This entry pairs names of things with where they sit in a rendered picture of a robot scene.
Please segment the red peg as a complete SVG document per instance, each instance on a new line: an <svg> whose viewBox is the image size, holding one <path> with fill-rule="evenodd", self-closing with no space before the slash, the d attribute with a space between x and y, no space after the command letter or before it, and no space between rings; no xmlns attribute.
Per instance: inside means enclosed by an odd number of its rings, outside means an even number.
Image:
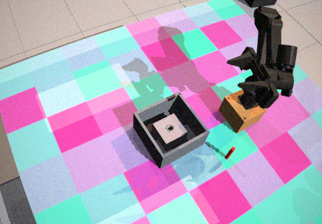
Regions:
<svg viewBox="0 0 322 224"><path fill-rule="evenodd" d="M226 156L225 156L225 159L228 159L229 158L229 156L233 153L233 151L235 150L235 147L232 147L231 149L230 149L230 151L226 154Z"/></svg>

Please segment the pink square plate with hole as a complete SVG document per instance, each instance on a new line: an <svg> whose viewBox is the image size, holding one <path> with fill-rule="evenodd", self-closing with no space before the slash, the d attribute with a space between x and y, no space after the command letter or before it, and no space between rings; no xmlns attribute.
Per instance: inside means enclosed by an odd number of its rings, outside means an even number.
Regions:
<svg viewBox="0 0 322 224"><path fill-rule="evenodd" d="M153 123L152 131L164 149L185 140L188 134L174 113Z"/></svg>

